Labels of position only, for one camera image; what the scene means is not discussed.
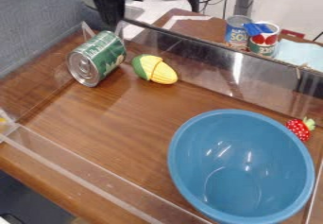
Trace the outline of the green tin can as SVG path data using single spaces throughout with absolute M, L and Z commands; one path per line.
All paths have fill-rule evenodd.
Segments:
M 102 31 L 69 55 L 67 67 L 77 81 L 95 87 L 122 64 L 127 56 L 123 40 Z

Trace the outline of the yellow green toy corn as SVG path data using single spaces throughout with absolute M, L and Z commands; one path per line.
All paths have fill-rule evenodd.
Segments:
M 143 54 L 133 59 L 131 64 L 137 75 L 142 79 L 161 84 L 178 82 L 175 70 L 161 57 Z

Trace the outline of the red toy strawberry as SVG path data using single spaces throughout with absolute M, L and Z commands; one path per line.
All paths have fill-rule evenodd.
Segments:
M 307 142 L 311 137 L 311 131 L 315 129 L 315 121 L 311 118 L 291 119 L 286 123 L 286 127 L 297 135 L 302 142 Z

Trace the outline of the blue plastic bowl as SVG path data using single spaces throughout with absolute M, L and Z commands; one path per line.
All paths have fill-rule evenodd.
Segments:
M 181 195 L 221 224 L 279 224 L 302 210 L 315 182 L 295 134 L 243 110 L 205 112 L 179 127 L 169 168 Z

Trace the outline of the grey metal pole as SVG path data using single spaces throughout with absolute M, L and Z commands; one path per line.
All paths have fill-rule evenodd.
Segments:
M 237 0 L 234 14 L 250 17 L 253 12 L 253 6 L 254 0 Z

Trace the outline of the blue soup can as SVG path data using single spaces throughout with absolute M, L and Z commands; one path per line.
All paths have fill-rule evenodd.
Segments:
M 243 15 L 234 15 L 227 18 L 225 41 L 229 43 L 230 46 L 239 49 L 246 49 L 249 35 L 243 25 L 251 22 L 253 20 Z

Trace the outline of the red white tomato can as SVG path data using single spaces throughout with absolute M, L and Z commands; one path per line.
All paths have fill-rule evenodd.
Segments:
M 281 28 L 265 21 L 258 22 L 257 25 L 266 26 L 267 31 L 249 38 L 249 49 L 262 56 L 273 57 L 278 45 Z

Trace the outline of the light blue cloth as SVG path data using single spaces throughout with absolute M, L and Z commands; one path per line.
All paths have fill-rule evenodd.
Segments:
M 323 46 L 318 44 L 283 39 L 278 43 L 275 59 L 323 72 Z

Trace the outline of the clear acrylic back wall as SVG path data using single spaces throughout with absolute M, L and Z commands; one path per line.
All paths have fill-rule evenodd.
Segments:
M 121 24 L 131 56 L 162 57 L 179 78 L 323 127 L 323 73 L 273 60 L 225 43 L 225 21 L 170 9 L 155 22 Z

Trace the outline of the clear acrylic wall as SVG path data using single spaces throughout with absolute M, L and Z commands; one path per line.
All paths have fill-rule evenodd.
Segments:
M 179 78 L 323 127 L 323 73 L 273 60 L 225 43 L 225 21 L 170 9 L 155 22 L 121 24 L 131 56 L 162 57 Z
M 150 224 L 213 224 L 16 123 L 0 109 L 2 142 Z

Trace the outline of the clear acrylic front wall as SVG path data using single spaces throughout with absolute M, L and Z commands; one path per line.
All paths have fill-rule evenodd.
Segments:
M 150 224 L 213 224 L 16 123 L 0 109 L 2 142 Z

